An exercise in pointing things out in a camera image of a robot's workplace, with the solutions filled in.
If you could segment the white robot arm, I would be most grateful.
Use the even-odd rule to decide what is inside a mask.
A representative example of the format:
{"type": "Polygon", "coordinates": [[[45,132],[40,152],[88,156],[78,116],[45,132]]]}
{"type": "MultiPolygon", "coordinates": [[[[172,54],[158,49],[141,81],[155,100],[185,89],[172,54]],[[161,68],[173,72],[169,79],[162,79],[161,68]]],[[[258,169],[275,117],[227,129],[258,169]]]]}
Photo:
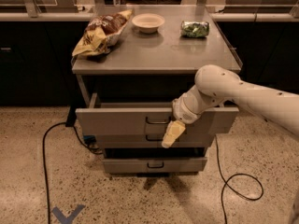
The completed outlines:
{"type": "Polygon", "coordinates": [[[292,138],[299,138],[298,94],[248,83],[234,72],[208,64],[196,72],[194,85],[172,102],[175,119],[167,126],[162,147],[171,147],[188,124],[226,101],[272,123],[292,138]]]}

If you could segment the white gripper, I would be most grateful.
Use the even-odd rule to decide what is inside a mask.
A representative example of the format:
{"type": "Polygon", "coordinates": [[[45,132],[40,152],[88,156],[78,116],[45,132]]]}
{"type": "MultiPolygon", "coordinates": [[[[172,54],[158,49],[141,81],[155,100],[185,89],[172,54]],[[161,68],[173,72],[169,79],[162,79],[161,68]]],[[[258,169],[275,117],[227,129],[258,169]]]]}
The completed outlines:
{"type": "Polygon", "coordinates": [[[201,93],[196,86],[192,86],[172,103],[173,116],[177,120],[168,124],[163,137],[162,147],[170,148],[184,133],[186,129],[185,124],[196,122],[203,112],[209,108],[216,107],[222,102],[222,98],[207,96],[201,93]]]}

